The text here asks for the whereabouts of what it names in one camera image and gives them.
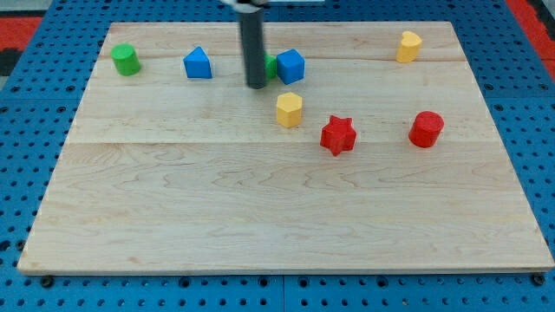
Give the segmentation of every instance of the wooden board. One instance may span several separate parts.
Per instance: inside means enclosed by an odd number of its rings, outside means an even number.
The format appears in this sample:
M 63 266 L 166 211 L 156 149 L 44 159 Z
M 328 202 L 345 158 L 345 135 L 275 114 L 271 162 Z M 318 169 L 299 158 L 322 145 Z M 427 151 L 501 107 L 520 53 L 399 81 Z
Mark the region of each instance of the wooden board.
M 36 217 L 30 275 L 544 271 L 553 260 L 450 23 L 267 23 L 303 81 L 245 87 L 234 23 L 115 23 Z M 417 62 L 395 62 L 403 30 Z M 139 74 L 109 58 L 132 43 Z M 202 45 L 215 78 L 187 80 Z M 275 121 L 279 94 L 304 121 Z M 407 137 L 433 110 L 430 149 Z M 355 150 L 319 146 L 330 114 Z

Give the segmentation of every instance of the toy block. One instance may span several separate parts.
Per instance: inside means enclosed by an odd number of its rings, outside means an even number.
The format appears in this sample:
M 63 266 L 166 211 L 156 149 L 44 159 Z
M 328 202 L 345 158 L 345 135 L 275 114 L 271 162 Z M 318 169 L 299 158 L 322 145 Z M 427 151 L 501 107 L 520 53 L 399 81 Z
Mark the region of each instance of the toy block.
M 266 53 L 264 55 L 264 62 L 266 64 L 266 80 L 270 81 L 276 78 L 276 75 L 278 74 L 278 62 L 276 60 L 276 56 Z
M 303 79 L 304 58 L 295 49 L 277 55 L 277 75 L 284 84 Z
M 135 75 L 140 71 L 140 63 L 135 48 L 129 43 L 121 43 L 110 52 L 115 69 L 120 75 Z
M 434 112 L 421 112 L 416 115 L 408 138 L 414 145 L 419 147 L 431 147 L 440 136 L 443 129 L 443 119 Z
M 356 131 L 352 118 L 330 116 L 330 123 L 322 128 L 320 145 L 329 148 L 334 156 L 342 151 L 351 151 L 355 147 Z
M 403 31 L 396 60 L 401 63 L 412 62 L 418 56 L 422 39 L 412 31 Z
M 201 47 L 197 47 L 184 59 L 185 71 L 188 78 L 212 78 L 210 60 Z
M 298 126 L 303 120 L 303 98 L 292 92 L 277 97 L 276 120 L 287 128 Z

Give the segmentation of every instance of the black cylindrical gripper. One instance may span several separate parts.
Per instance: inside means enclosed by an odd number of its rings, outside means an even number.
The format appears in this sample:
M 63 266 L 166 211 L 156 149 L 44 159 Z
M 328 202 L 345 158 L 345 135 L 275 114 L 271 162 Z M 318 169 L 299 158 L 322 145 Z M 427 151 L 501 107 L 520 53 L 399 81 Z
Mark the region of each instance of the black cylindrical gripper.
M 238 13 L 246 85 L 254 89 L 266 86 L 263 18 L 262 8 L 253 13 Z

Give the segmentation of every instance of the blue cube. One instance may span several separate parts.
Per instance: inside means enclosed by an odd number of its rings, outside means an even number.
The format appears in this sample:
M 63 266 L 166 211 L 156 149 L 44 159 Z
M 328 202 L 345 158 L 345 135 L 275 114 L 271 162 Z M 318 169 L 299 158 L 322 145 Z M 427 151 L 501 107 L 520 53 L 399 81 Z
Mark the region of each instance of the blue cube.
M 184 59 L 185 71 L 189 78 L 212 78 L 212 70 L 210 69 L 210 60 L 206 56 L 205 51 L 201 47 L 197 47 L 193 52 L 189 53 Z
M 277 55 L 277 75 L 290 84 L 304 78 L 304 58 L 295 49 Z

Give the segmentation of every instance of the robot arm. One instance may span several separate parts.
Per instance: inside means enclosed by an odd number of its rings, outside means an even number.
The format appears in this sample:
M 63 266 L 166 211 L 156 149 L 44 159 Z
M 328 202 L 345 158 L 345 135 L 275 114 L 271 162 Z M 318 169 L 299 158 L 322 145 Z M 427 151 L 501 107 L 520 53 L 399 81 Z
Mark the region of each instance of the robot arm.
M 262 28 L 264 15 L 262 6 L 268 3 L 268 0 L 221 0 L 221 2 L 232 6 L 238 14 L 246 85 L 255 89 L 265 87 L 265 49 Z

